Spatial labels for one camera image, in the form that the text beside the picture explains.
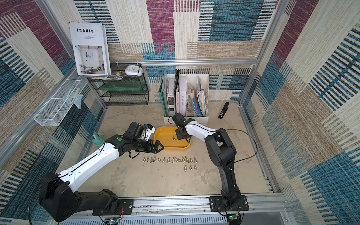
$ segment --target yellow tray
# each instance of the yellow tray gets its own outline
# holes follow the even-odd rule
[[[158,127],[154,134],[154,141],[159,140],[164,146],[164,150],[187,150],[190,143],[188,143],[185,139],[178,140],[175,133],[176,129],[177,127]]]

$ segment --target concrete floor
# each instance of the concrete floor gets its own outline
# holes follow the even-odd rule
[[[207,126],[213,129],[241,129],[246,131],[239,110],[235,103],[221,120],[218,118],[223,103],[209,103],[209,121]],[[104,139],[114,134],[123,134],[131,122],[152,124],[154,127],[164,126],[161,105],[144,106],[111,106],[108,108],[99,135]],[[236,159],[246,158],[254,154],[249,137],[239,131],[228,131],[234,143]],[[127,154],[107,164],[89,178],[80,188],[82,192],[96,192],[110,189],[119,197],[145,197],[166,195],[201,195],[220,194],[221,180],[218,168],[211,162],[206,146],[197,138],[191,139],[190,148],[186,151],[163,150],[156,156],[163,159],[176,156],[196,158],[197,170],[183,170],[185,163],[143,162],[144,156],[152,154],[140,153],[135,159]],[[235,164],[235,176],[241,193],[267,193],[260,166],[256,157]]]

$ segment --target patterned wallpaper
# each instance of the patterned wallpaper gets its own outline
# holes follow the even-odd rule
[[[0,145],[75,65],[33,0],[0,1]],[[0,169],[1,224],[28,224],[27,204],[40,179],[84,157],[103,112],[87,85],[81,110],[58,127],[37,125]],[[47,213],[35,202],[34,224]]]
[[[110,60],[257,58],[278,0],[46,0],[70,38],[69,22],[106,26]],[[237,101],[251,65],[146,67],[150,102],[164,69],[208,71],[210,101]]]
[[[244,108],[298,224],[360,224],[360,2],[291,0]]]

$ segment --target green folder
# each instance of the green folder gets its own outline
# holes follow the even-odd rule
[[[170,116],[169,107],[167,105],[167,95],[166,95],[166,81],[167,81],[167,74],[166,69],[164,70],[164,77],[160,84],[159,88],[159,97],[161,101],[162,110],[164,112],[164,116]]]

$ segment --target white wire basket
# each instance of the white wire basket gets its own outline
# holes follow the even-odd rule
[[[74,71],[35,116],[35,121],[41,126],[59,126],[72,106],[72,93],[80,88],[80,94],[87,83],[86,78],[78,76]]]

